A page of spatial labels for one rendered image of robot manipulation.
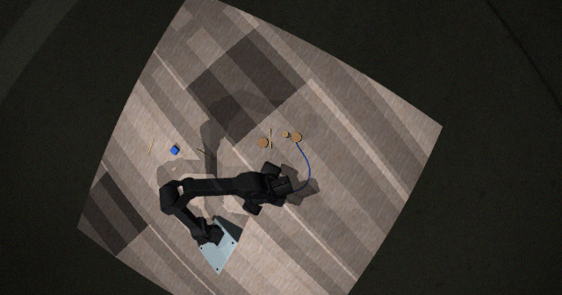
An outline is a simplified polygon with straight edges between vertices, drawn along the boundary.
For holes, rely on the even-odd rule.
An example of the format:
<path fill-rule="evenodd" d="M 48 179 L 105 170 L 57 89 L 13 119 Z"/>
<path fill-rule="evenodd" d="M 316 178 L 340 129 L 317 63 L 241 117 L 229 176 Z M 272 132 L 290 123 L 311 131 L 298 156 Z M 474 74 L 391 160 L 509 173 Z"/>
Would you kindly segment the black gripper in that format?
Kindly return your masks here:
<path fill-rule="evenodd" d="M 265 162 L 261 169 L 261 172 L 264 173 L 265 175 L 268 175 L 270 180 L 273 180 L 274 178 L 279 177 L 281 173 L 281 168 L 270 162 Z M 243 210 L 252 213 L 254 215 L 259 215 L 260 211 L 263 208 L 260 205 L 246 205 L 245 202 L 243 204 L 244 204 L 242 207 Z"/>

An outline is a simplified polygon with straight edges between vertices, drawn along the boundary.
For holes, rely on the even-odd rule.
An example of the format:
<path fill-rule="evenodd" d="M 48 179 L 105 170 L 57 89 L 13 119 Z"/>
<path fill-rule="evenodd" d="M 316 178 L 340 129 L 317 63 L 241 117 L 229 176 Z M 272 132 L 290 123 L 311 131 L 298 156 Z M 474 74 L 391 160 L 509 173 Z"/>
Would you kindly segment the small blue block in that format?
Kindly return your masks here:
<path fill-rule="evenodd" d="M 171 152 L 173 155 L 177 155 L 179 151 L 180 151 L 180 149 L 179 149 L 177 146 L 174 146 L 174 147 L 170 150 L 170 152 Z"/>

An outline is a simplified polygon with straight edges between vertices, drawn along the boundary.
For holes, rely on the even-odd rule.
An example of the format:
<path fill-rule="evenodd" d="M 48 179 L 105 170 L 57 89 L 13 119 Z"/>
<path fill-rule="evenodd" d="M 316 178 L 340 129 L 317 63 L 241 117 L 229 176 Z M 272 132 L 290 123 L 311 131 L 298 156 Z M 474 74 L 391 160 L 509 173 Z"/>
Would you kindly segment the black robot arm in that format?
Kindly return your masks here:
<path fill-rule="evenodd" d="M 183 186 L 179 196 L 177 187 Z M 187 207 L 191 199 L 203 196 L 236 195 L 246 205 L 263 205 L 268 203 L 282 207 L 286 195 L 294 193 L 288 176 L 270 180 L 268 175 L 254 171 L 242 172 L 231 178 L 197 179 L 186 177 L 184 180 L 171 180 L 159 190 L 160 210 L 167 215 L 175 215 L 191 231 L 191 236 L 198 245 L 212 242 L 219 245 L 225 234 L 217 225 L 207 225 L 204 216 L 196 218 Z"/>

